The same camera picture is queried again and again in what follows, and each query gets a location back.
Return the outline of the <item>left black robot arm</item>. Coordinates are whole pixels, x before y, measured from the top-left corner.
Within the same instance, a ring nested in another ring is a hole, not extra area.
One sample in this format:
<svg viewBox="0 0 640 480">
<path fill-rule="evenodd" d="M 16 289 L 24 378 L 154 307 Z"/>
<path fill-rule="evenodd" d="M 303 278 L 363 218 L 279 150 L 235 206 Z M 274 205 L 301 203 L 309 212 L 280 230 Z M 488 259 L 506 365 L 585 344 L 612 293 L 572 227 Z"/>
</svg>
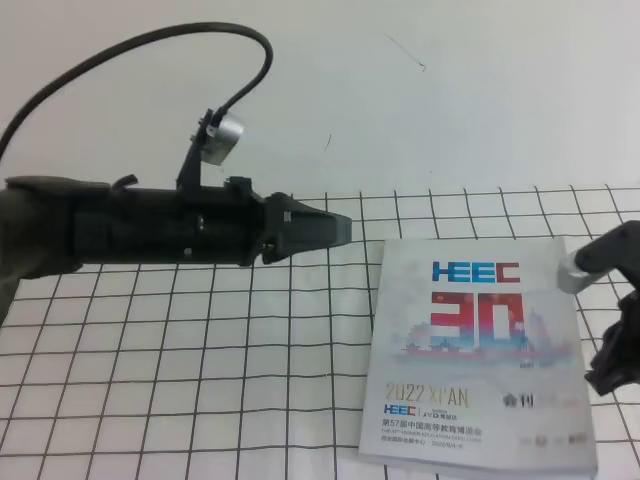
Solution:
<svg viewBox="0 0 640 480">
<path fill-rule="evenodd" d="M 250 179 L 219 187 L 142 189 L 129 175 L 114 184 L 18 176 L 1 191 L 1 281 L 73 273 L 86 264 L 273 264 L 347 245 L 352 220 L 276 192 L 257 195 Z"/>
</svg>

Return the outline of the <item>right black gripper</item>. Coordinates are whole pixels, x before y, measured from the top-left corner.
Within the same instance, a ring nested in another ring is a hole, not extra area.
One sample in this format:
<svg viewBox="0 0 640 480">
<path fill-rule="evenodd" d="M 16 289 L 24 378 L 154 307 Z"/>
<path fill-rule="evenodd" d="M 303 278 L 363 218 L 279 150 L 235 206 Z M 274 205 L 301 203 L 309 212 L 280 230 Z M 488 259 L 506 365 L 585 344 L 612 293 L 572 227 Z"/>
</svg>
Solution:
<svg viewBox="0 0 640 480">
<path fill-rule="evenodd" d="M 639 293 L 618 302 L 620 320 L 603 334 L 601 349 L 593 357 L 585 379 L 600 395 L 639 383 Z"/>
</svg>

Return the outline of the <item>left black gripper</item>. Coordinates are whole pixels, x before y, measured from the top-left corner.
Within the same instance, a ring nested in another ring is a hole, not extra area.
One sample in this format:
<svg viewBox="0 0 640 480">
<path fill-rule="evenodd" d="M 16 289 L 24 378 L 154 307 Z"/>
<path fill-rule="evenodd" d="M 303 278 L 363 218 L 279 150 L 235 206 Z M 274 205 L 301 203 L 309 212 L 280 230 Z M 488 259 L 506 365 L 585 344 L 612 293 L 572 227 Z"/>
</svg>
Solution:
<svg viewBox="0 0 640 480">
<path fill-rule="evenodd" d="M 352 241 L 352 219 L 251 181 L 157 190 L 105 187 L 70 201 L 67 250 L 82 263 L 264 264 Z"/>
</svg>

